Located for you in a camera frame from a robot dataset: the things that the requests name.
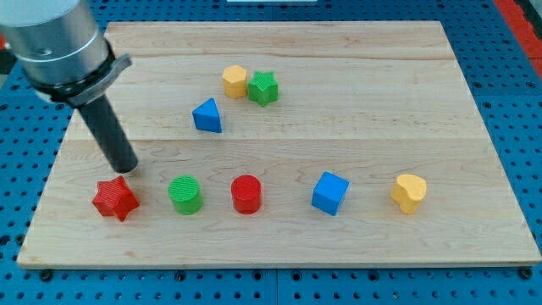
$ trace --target red cylinder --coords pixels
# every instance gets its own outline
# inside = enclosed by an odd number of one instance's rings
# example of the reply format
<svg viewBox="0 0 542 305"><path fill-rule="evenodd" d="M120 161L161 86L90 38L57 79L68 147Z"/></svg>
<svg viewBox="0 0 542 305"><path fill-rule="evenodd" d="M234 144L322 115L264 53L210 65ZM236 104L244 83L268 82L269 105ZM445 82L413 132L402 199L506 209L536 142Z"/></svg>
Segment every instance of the red cylinder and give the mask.
<svg viewBox="0 0 542 305"><path fill-rule="evenodd" d="M242 175L231 184L234 208L241 214L253 214L262 206L262 184L253 175Z"/></svg>

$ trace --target red star block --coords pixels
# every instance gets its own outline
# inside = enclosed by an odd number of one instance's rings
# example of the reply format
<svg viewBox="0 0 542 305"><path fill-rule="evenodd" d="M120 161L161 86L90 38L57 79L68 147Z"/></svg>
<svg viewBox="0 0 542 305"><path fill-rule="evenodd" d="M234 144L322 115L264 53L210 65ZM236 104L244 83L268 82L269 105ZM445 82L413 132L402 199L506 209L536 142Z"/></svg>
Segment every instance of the red star block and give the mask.
<svg viewBox="0 0 542 305"><path fill-rule="evenodd" d="M136 196L119 176L111 181L98 181L98 193L92 200L102 216L117 216L120 221L134 208L139 207Z"/></svg>

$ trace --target blue pegboard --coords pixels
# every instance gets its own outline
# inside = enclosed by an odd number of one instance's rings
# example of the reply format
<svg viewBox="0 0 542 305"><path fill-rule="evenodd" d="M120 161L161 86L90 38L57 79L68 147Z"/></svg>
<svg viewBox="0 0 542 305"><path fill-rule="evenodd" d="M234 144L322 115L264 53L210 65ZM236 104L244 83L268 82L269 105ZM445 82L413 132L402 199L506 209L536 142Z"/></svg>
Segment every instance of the blue pegboard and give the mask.
<svg viewBox="0 0 542 305"><path fill-rule="evenodd" d="M109 21L439 20L542 247L542 83L490 0L92 0ZM14 262L72 111L37 99L19 65L0 91L0 303L542 303L542 268L23 270Z"/></svg>

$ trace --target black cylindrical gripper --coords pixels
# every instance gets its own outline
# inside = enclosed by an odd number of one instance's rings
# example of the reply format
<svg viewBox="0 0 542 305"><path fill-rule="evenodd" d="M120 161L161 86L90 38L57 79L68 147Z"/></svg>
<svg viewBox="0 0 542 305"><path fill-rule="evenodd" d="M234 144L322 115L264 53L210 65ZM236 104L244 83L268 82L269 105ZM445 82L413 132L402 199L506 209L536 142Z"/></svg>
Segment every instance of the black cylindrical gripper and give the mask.
<svg viewBox="0 0 542 305"><path fill-rule="evenodd" d="M117 173L137 165L137 156L105 95L78 108L106 159Z"/></svg>

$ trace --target yellow block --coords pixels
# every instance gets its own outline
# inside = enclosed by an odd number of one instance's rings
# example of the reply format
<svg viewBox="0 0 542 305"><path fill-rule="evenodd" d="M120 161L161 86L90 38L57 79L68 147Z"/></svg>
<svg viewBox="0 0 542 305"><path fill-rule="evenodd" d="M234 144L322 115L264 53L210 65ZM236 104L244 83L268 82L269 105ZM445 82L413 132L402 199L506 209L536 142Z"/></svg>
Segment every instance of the yellow block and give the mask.
<svg viewBox="0 0 542 305"><path fill-rule="evenodd" d="M399 208L406 214L416 212L418 205L425 197L427 183L416 175L400 175L395 179L391 198L399 203Z"/></svg>
<svg viewBox="0 0 542 305"><path fill-rule="evenodd" d="M246 96L246 70L239 65L224 69L222 74L224 93L231 98Z"/></svg>

